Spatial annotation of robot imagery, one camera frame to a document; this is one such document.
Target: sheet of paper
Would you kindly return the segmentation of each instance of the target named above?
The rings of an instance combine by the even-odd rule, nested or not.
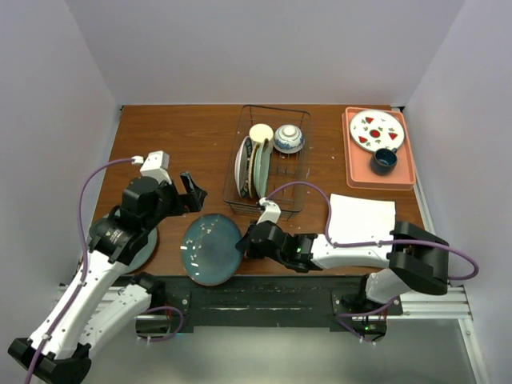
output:
[[[393,239],[390,232],[395,224],[394,202],[332,194],[330,204],[332,216],[329,234],[333,241],[347,243]]]

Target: wooden table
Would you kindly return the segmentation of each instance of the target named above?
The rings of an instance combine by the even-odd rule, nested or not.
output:
[[[310,175],[308,181],[327,194],[396,202],[397,220],[422,225],[418,202],[410,191],[376,191],[349,188],[346,184],[342,138],[342,113],[346,106],[287,106],[307,110],[313,119],[310,140]],[[385,106],[368,106],[389,109]],[[184,275],[180,245],[188,226],[201,214],[219,213],[234,220],[244,234],[250,218],[234,214],[222,200],[226,165],[242,106],[126,106],[122,112],[110,159],[146,156],[154,150],[170,155],[169,172],[184,192],[179,173],[189,171],[196,183],[208,192],[203,211],[181,218],[168,218],[158,226],[158,245],[154,255],[140,270],[156,275]],[[94,218],[107,214],[119,204],[128,182],[139,176],[136,166],[113,166],[106,172]],[[322,197],[311,191],[304,210],[279,225],[293,233],[321,233],[327,207]],[[373,269],[343,267],[315,274],[365,274]],[[238,274],[295,274],[270,259],[244,260]]]

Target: white wall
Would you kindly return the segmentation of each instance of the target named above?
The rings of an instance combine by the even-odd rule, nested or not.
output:
[[[404,105],[463,0],[66,0],[120,104]]]
[[[0,372],[14,383],[25,371],[7,348],[70,280],[79,185],[105,157],[116,105],[63,0],[0,2],[0,52]]]
[[[494,383],[512,382],[511,14],[467,0],[405,109],[436,230],[482,267],[466,288]]]

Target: dish rack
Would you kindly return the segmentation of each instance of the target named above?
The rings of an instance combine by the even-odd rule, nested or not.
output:
[[[305,181],[309,174],[308,154],[312,146],[310,141],[311,115],[304,110],[289,110],[273,106],[246,105],[242,108],[234,132],[233,149],[224,181],[223,199],[236,214],[260,215],[258,198],[242,198],[238,194],[234,180],[234,160],[245,136],[255,124],[267,124],[274,132],[284,124],[293,124],[304,135],[304,146],[295,154],[282,154],[276,149],[270,156],[269,177],[266,184],[266,196],[288,182]],[[281,218],[292,218],[300,213],[304,206],[304,186],[291,186],[279,191],[273,200],[281,208]]]

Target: blue cup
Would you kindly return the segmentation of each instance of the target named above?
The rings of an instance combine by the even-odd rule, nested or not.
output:
[[[371,170],[378,175],[385,175],[391,172],[397,165],[397,149],[388,150],[381,148],[376,150],[370,160]]]

